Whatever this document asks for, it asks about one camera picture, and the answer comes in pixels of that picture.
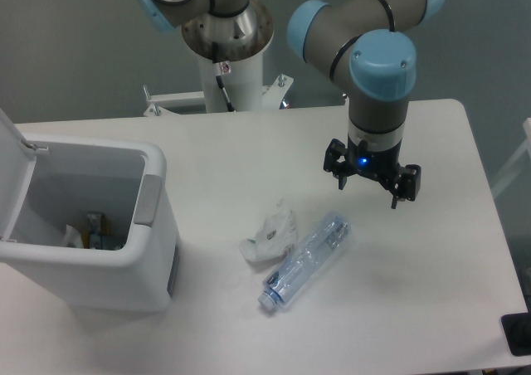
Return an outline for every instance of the clear plastic bottle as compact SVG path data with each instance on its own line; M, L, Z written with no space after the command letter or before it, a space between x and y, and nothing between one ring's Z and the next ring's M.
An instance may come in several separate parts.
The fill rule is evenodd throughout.
M258 298L262 307L273 311L286 305L310 276L325 263L350 234L347 219L329 212L295 249L265 278Z

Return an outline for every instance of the gray floor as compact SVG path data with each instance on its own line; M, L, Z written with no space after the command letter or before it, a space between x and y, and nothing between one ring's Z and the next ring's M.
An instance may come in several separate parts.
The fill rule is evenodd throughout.
M293 106L339 104L341 92L285 42L305 0L261 1L275 20L265 83L284 72L295 78ZM418 52L413 99L461 101L492 178L531 117L531 0L446 0L407 35ZM201 89L180 32L160 35L135 0L0 0L0 70L0 107L14 122L140 116L143 84L152 94ZM517 268L531 266L529 180L528 161L497 201Z

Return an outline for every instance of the wire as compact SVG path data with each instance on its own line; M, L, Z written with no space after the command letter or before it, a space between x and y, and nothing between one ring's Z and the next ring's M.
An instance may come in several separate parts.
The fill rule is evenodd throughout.
M219 51L219 45L215 42L212 43L212 63L216 64L219 61L217 60L217 52ZM228 112L236 112L234 105L232 105L231 99L229 99L229 94L227 93L227 89L225 89L225 84L223 83L223 79L221 75L216 76L216 82L217 87L222 91L223 99L225 100L225 104L227 105L227 111Z

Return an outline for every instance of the trash bin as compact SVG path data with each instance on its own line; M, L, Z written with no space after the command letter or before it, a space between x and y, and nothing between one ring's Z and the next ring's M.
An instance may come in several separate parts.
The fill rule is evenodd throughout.
M180 242L153 144L23 136L0 110L0 261L69 304L154 312L171 302ZM64 246L102 213L124 240L107 251Z

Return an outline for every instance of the white table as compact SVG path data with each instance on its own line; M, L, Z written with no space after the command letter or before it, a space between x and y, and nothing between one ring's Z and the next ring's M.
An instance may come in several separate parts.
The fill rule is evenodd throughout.
M0 373L416 374L531 363L499 318L525 303L463 107L415 102L401 162L422 166L416 202L322 170L341 107L25 124L24 132L158 144L183 238L173 304L141 315L71 308L0 265ZM355 242L287 312L256 298L269 266L238 242L275 203L302 237L328 210Z

